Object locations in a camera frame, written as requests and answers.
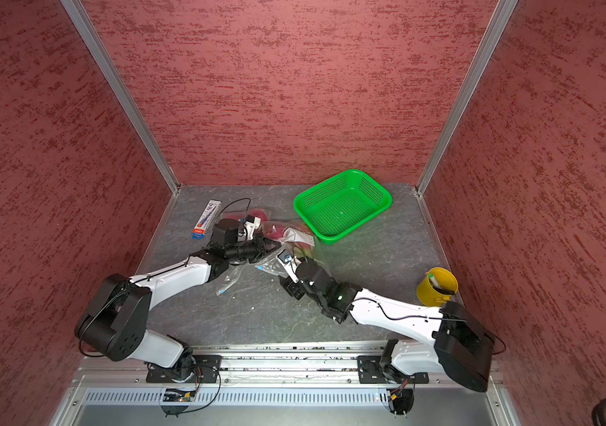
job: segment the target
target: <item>aluminum frame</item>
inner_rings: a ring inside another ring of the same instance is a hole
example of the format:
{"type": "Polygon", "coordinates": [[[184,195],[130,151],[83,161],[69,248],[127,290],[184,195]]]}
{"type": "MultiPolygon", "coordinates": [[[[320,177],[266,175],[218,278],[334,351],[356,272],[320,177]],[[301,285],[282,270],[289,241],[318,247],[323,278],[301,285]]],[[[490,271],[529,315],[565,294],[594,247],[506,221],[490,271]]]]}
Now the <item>aluminum frame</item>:
{"type": "MultiPolygon", "coordinates": [[[[380,392],[397,385],[359,383],[356,358],[359,355],[380,355],[385,345],[386,341],[382,340],[198,346],[195,356],[200,359],[201,355],[222,355],[222,389],[309,389],[313,392],[333,388],[380,392]]],[[[146,375],[147,368],[141,361],[83,359],[51,426],[71,426],[90,388],[148,389],[155,392],[168,387],[146,383],[146,375]]],[[[444,373],[430,373],[429,378],[428,384],[417,384],[416,388],[460,388],[444,373]]],[[[499,365],[493,360],[486,393],[493,418],[498,426],[519,426],[510,415],[509,407],[512,405],[502,392],[504,384],[499,365]]],[[[217,386],[204,384],[202,388],[213,389],[217,386]]]]}
{"type": "Polygon", "coordinates": [[[428,158],[427,165],[424,167],[424,171],[419,178],[419,183],[417,183],[418,195],[423,196],[426,192],[428,184],[431,182],[431,178],[433,178],[433,174],[438,167],[438,163],[440,163],[440,160],[445,153],[445,149],[447,149],[450,144],[452,135],[459,124],[459,120],[462,118],[462,115],[464,115],[469,100],[471,100],[471,97],[476,90],[476,86],[490,61],[490,57],[493,55],[495,47],[497,47],[497,42],[499,42],[499,38],[502,36],[507,22],[509,22],[509,18],[516,7],[517,1],[518,0],[499,0],[497,6],[495,6],[495,10],[493,11],[493,15],[490,18],[485,33],[483,34],[483,38],[480,40],[474,59],[471,61],[471,65],[469,65],[466,77],[464,77],[462,87],[457,94],[457,98],[454,100],[454,104],[452,104],[452,110],[450,110],[448,119],[445,121],[443,132],[440,133],[438,141],[436,141],[435,147],[433,148],[433,152],[428,158]]]}
{"type": "Polygon", "coordinates": [[[152,235],[152,239],[149,241],[149,245],[147,249],[144,251],[144,255],[142,256],[142,260],[139,262],[137,266],[137,270],[135,271],[135,275],[142,275],[150,271],[150,264],[152,262],[152,258],[154,257],[154,252],[158,247],[158,244],[163,239],[163,232],[166,230],[166,226],[168,225],[168,221],[171,219],[173,214],[173,210],[175,210],[175,206],[178,204],[179,191],[173,192],[171,195],[171,199],[168,200],[168,205],[166,209],[163,210],[163,215],[161,216],[161,220],[158,222],[156,226],[156,230],[154,230],[154,235],[152,235]]]}
{"type": "Polygon", "coordinates": [[[450,270],[448,257],[445,255],[443,244],[440,243],[440,238],[438,238],[438,232],[433,224],[433,219],[431,218],[431,214],[428,212],[427,202],[424,200],[424,196],[419,193],[416,194],[416,198],[417,205],[419,206],[419,212],[421,212],[424,219],[424,224],[427,227],[428,236],[431,238],[433,249],[435,250],[436,256],[438,256],[438,262],[440,262],[440,265],[442,265],[443,268],[450,270]]]}
{"type": "Polygon", "coordinates": [[[97,31],[94,29],[94,25],[87,15],[83,4],[79,0],[61,0],[61,4],[69,14],[71,21],[73,21],[73,24],[76,26],[76,30],[78,30],[81,38],[83,38],[87,49],[92,54],[99,69],[109,82],[111,90],[113,90],[121,107],[123,107],[123,110],[128,115],[130,123],[137,131],[144,146],[147,148],[147,151],[149,151],[150,156],[152,156],[158,171],[163,175],[163,179],[168,184],[171,192],[177,193],[179,191],[178,179],[173,174],[171,166],[168,165],[168,161],[166,161],[163,156],[161,148],[158,147],[152,131],[145,123],[142,113],[135,104],[135,100],[116,70],[116,66],[111,61],[111,57],[109,56],[107,49],[104,48],[102,40],[97,35],[97,31]]]}

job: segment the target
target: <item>gray marble tabletop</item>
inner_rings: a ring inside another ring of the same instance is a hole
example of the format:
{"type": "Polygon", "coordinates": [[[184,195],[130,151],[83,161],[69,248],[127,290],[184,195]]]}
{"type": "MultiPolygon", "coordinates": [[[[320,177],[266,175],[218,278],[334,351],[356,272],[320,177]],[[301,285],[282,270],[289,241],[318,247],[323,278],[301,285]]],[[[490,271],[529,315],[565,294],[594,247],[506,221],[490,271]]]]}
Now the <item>gray marble tabletop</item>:
{"type": "MultiPolygon", "coordinates": [[[[163,230],[150,270],[179,262],[210,239],[192,240],[192,229],[209,200],[223,206],[242,197],[251,207],[272,211],[273,219],[297,219],[293,199],[308,185],[186,186],[163,230]]],[[[322,245],[321,258],[334,278],[361,285],[382,296],[419,303],[416,286],[428,269],[438,266],[413,188],[387,184],[393,206],[334,245],[322,245]]],[[[239,281],[216,295],[222,280],[185,290],[155,306],[148,327],[191,345],[345,342],[398,337],[383,328],[337,324],[304,296],[296,301],[273,275],[242,268],[239,281]]]]}

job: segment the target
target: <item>ventilation grille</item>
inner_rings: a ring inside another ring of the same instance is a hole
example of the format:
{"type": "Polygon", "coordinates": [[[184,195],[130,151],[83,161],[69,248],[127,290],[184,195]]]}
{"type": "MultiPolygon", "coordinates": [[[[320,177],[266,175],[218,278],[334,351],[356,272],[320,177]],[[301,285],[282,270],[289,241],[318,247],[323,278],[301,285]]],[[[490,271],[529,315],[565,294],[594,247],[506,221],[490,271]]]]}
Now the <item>ventilation grille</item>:
{"type": "MultiPolygon", "coordinates": [[[[131,390],[129,388],[90,388],[86,405],[189,405],[208,404],[217,388],[199,391],[194,402],[162,402],[163,389],[131,390]]],[[[376,406],[387,404],[384,388],[367,389],[268,389],[222,388],[216,405],[284,405],[284,406],[376,406]]]]}
{"type": "Polygon", "coordinates": [[[87,405],[158,405],[162,388],[89,388],[84,404],[87,405]]]}

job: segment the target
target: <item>yellow bucket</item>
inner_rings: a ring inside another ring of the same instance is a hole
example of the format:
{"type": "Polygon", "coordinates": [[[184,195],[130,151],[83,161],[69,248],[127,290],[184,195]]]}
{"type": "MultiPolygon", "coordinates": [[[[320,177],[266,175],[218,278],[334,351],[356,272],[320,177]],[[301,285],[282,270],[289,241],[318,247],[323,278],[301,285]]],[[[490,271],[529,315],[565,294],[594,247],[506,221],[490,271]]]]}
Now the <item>yellow bucket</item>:
{"type": "Polygon", "coordinates": [[[457,293],[459,286],[457,285],[457,278],[452,275],[450,271],[445,268],[432,268],[427,272],[427,276],[422,282],[417,285],[417,297],[426,306],[441,306],[445,302],[449,301],[452,295],[440,293],[433,287],[431,282],[428,280],[428,274],[432,273],[438,284],[445,290],[451,290],[457,293]]]}

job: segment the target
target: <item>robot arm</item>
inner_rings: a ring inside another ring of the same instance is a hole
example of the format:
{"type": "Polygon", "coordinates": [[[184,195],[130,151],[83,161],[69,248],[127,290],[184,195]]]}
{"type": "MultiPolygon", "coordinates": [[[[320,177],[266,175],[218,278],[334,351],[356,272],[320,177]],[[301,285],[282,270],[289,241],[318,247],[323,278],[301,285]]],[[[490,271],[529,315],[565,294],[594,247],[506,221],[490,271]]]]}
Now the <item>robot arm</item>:
{"type": "Polygon", "coordinates": [[[380,361],[387,379],[400,383],[418,372],[444,371],[466,388],[486,391],[495,335],[459,303],[411,305],[339,283],[315,260],[296,259],[289,250],[277,259],[289,275],[280,279],[287,293],[299,300],[307,294],[325,316],[339,324],[350,316],[359,324],[387,328],[419,342],[389,341],[380,361]]]}
{"type": "MultiPolygon", "coordinates": [[[[195,366],[191,347],[147,330],[149,310],[219,277],[230,263],[253,263],[280,248],[256,230],[257,222],[254,217],[247,217],[244,224],[223,219],[213,227],[208,247],[186,260],[146,275],[107,277],[76,326],[79,345],[85,341],[112,361],[131,358],[153,364],[175,382],[191,379],[195,366]]],[[[387,328],[419,342],[388,342],[379,363],[386,379],[400,383],[418,372],[444,371],[464,387],[487,389],[495,337],[462,305],[410,305],[339,283],[315,260],[294,258],[289,250],[277,258],[289,275],[280,284],[291,296],[300,300],[308,295],[338,323],[350,316],[359,324],[387,328]]]]}
{"type": "Polygon", "coordinates": [[[154,364],[176,382],[190,379],[191,348],[147,330],[149,310],[183,290],[212,281],[230,264],[254,263],[279,248],[279,243],[256,231],[259,222],[252,216],[245,223],[223,219],[213,227],[208,247],[182,262],[145,275],[107,277],[78,321],[79,345],[86,342],[112,361],[131,358],[154,364]]]}

